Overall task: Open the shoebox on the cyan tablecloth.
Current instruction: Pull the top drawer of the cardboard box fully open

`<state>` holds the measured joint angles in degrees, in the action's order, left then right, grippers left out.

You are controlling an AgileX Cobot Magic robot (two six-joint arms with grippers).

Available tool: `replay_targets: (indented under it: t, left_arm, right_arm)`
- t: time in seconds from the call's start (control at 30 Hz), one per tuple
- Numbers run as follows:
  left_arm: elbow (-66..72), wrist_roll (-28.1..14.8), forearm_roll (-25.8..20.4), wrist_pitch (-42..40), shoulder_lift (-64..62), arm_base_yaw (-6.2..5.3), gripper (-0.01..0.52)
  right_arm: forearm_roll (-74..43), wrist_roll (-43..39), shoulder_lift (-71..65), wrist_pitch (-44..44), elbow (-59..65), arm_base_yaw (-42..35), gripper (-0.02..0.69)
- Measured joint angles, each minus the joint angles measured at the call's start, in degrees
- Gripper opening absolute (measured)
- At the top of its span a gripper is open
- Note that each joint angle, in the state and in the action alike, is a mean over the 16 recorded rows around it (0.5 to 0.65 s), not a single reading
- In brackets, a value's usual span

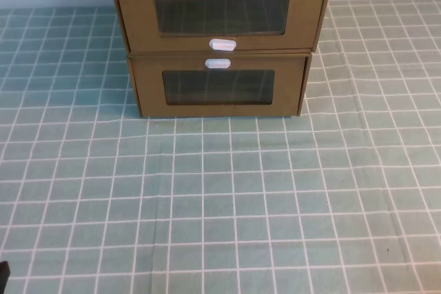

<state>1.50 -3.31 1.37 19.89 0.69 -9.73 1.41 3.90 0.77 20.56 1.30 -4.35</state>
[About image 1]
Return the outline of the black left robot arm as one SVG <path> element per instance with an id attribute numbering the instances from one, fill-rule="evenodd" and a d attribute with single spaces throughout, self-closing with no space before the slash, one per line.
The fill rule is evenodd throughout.
<path id="1" fill-rule="evenodd" d="M 10 276 L 10 268 L 7 261 L 0 262 L 0 279 L 6 281 Z"/>

